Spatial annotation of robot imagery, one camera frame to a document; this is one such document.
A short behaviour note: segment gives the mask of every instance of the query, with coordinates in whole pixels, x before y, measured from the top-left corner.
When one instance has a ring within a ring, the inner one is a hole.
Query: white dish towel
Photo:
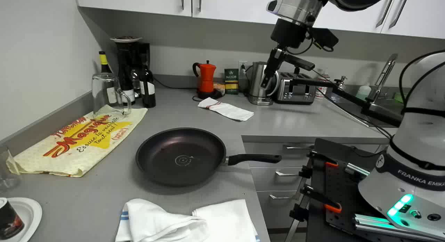
[[[197,105],[201,108],[207,108],[214,112],[226,116],[229,119],[246,121],[254,115],[253,112],[232,106],[231,104],[222,103],[213,98],[206,98]]]
[[[116,242],[202,242],[209,237],[203,218],[176,215],[136,198],[122,209]]]
[[[201,207],[192,215],[207,221],[210,237],[205,242],[259,242],[244,199]]]

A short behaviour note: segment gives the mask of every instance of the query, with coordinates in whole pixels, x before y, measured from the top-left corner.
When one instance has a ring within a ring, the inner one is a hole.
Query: white plate
[[[110,38],[112,41],[116,42],[116,43],[132,43],[132,42],[137,42],[139,40],[141,40],[142,38],[136,38],[136,39],[116,39],[116,38]]]
[[[25,226],[14,237],[2,240],[2,242],[27,242],[39,226],[42,219],[42,207],[34,199],[25,197],[10,197],[8,201],[16,210]]]

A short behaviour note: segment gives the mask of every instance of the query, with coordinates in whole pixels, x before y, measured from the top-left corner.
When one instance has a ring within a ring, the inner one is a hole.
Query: white wall
[[[224,68],[235,68],[239,60],[267,61],[276,43],[270,39],[273,25],[208,20],[159,14],[102,9],[82,9],[108,35],[143,37],[152,44],[151,70],[155,74],[193,76],[194,62],[210,60],[222,77]],[[348,84],[374,83],[385,61],[399,53],[388,86],[396,86],[404,65],[418,55],[445,47],[445,40],[393,36],[376,33],[334,31],[340,39],[335,51],[327,53],[312,47],[300,56],[317,66],[326,66],[331,78],[348,77]],[[293,67],[283,64],[282,71]]]
[[[0,25],[1,140],[91,90],[99,45],[75,0],[0,0]]]

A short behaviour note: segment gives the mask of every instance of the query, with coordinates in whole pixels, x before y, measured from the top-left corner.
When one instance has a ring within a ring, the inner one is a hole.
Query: toaster
[[[296,85],[293,92],[289,93],[289,84],[292,79],[311,79],[305,74],[280,73],[278,90],[273,96],[273,100],[278,104],[310,105],[315,99],[315,86]]]

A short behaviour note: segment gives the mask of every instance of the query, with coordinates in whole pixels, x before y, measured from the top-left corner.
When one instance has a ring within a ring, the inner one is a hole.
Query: faucet
[[[375,85],[377,85],[377,90],[375,90],[375,93],[371,98],[371,104],[373,104],[377,98],[379,97],[382,87],[386,82],[386,79],[388,79],[389,74],[393,70],[394,65],[396,64],[396,60],[399,54],[393,54],[391,57],[389,57],[388,61],[385,64],[385,67],[383,68],[382,72],[380,73],[380,76],[378,77],[377,81],[375,82]]]

